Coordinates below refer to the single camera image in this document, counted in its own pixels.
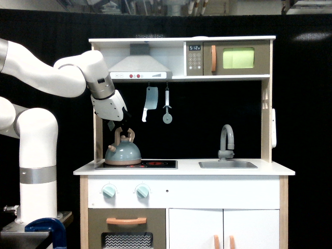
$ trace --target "blue knob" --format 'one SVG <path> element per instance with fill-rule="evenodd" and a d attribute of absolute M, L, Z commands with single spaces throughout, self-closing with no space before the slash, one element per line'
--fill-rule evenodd
<path fill-rule="evenodd" d="M 116 188 L 112 184 L 106 184 L 102 189 L 103 195 L 106 198 L 112 198 L 115 195 Z"/>
<path fill-rule="evenodd" d="M 136 187 L 136 194 L 139 198 L 146 198 L 149 195 L 149 187 L 146 184 L 140 184 Z"/>

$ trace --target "faucet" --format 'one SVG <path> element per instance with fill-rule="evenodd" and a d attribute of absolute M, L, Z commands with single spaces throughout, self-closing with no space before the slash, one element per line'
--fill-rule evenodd
<path fill-rule="evenodd" d="M 226 136 L 228 140 L 227 148 L 229 150 L 226 150 Z M 222 128 L 222 134 L 220 136 L 220 150 L 218 151 L 218 157 L 220 159 L 218 162 L 225 160 L 225 158 L 233 158 L 234 152 L 232 149 L 234 149 L 233 129 L 229 124 L 226 124 Z"/>

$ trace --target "kettle spout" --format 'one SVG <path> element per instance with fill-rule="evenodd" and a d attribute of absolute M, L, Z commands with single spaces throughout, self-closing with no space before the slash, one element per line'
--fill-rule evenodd
<path fill-rule="evenodd" d="M 113 146 L 113 145 L 109 145 L 109 146 L 108 146 L 108 149 L 109 149 L 110 151 L 112 151 L 112 152 L 115 152 L 116 147 Z"/>

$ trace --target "kettle handle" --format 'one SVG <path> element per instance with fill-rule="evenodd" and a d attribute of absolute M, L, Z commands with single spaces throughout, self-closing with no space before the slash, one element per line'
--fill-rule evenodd
<path fill-rule="evenodd" d="M 132 129 L 128 129 L 128 138 L 129 138 L 129 142 L 134 142 L 134 138 L 135 138 L 135 132 Z"/>
<path fill-rule="evenodd" d="M 121 127 L 119 127 L 118 129 L 115 130 L 115 134 L 114 134 L 114 144 L 115 144 L 115 146 L 118 146 L 120 144 L 120 132 L 122 132 Z"/>

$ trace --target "metal sink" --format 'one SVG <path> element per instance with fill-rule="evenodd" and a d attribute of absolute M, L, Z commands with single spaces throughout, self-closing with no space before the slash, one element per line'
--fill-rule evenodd
<path fill-rule="evenodd" d="M 251 162 L 245 161 L 222 161 L 222 162 L 199 162 L 202 169 L 257 169 Z"/>

